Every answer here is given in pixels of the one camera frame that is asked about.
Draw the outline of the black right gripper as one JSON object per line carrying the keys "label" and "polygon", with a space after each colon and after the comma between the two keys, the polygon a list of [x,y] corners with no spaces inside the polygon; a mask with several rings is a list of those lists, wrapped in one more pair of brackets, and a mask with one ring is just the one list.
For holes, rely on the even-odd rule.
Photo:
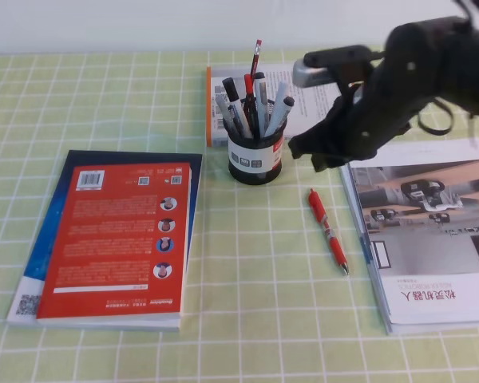
{"label": "black right gripper", "polygon": [[380,147],[408,130],[415,114],[409,81],[402,63],[383,60],[361,87],[341,95],[325,120],[289,140],[292,158],[311,155],[314,170],[322,172],[374,157]]}

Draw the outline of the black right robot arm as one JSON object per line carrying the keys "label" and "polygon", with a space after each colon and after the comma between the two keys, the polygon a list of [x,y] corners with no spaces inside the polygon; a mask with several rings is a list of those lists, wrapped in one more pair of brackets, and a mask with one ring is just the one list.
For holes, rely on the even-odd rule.
{"label": "black right robot arm", "polygon": [[429,104],[479,116],[479,30],[471,14],[396,27],[382,52],[349,45],[306,53],[294,63],[299,88],[335,83],[326,117],[293,136],[294,159],[311,156],[316,172],[368,160]]}

